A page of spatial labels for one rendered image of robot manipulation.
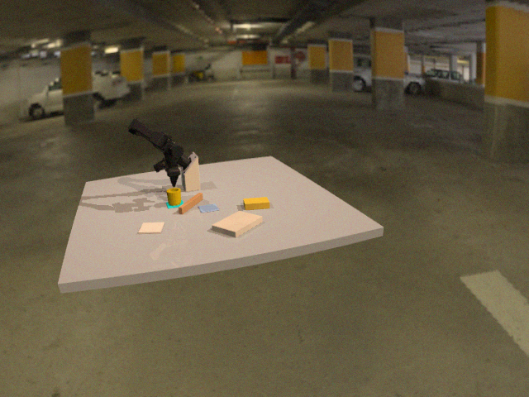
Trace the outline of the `pale yellow square pad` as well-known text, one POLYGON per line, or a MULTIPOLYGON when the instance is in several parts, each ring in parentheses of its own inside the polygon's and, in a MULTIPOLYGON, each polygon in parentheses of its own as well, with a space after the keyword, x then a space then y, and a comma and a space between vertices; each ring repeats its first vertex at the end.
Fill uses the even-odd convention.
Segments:
POLYGON ((161 234, 164 222, 144 222, 139 230, 139 234, 161 234))

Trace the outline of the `orange flat bar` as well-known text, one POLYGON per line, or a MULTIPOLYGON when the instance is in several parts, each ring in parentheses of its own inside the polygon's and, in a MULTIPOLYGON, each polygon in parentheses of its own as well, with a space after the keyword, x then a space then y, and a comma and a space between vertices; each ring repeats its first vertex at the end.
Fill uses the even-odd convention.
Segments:
POLYGON ((198 193, 189 199, 186 203, 179 206, 179 214, 186 213, 190 208, 194 207, 201 200, 203 200, 203 193, 198 193))

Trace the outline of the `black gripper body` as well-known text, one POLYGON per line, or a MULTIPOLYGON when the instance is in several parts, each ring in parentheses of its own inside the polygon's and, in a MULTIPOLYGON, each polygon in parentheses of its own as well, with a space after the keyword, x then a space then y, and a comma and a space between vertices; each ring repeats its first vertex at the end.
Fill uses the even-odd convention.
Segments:
POLYGON ((167 169, 167 175, 168 176, 175 176, 180 175, 181 170, 177 167, 177 158, 172 155, 165 155, 164 158, 166 159, 166 162, 168 164, 167 169))

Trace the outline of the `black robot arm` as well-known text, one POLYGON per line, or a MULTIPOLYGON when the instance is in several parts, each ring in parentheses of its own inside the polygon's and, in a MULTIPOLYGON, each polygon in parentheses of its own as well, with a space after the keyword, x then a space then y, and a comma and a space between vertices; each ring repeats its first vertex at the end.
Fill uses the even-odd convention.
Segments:
MULTIPOLYGON (((156 149, 164 152, 164 155, 172 155, 177 158, 177 164, 183 167, 185 170, 188 165, 192 162, 191 158, 187 158, 183 153, 184 149, 172 142, 174 139, 165 132, 153 132, 148 127, 145 127, 143 121, 139 118, 134 119, 128 127, 131 134, 136 134, 137 136, 143 136, 146 140, 149 140, 156 149), (169 138, 169 139, 168 139, 169 138)), ((168 164, 166 160, 157 162, 153 165, 155 172, 158 173, 162 169, 168 169, 168 164)))

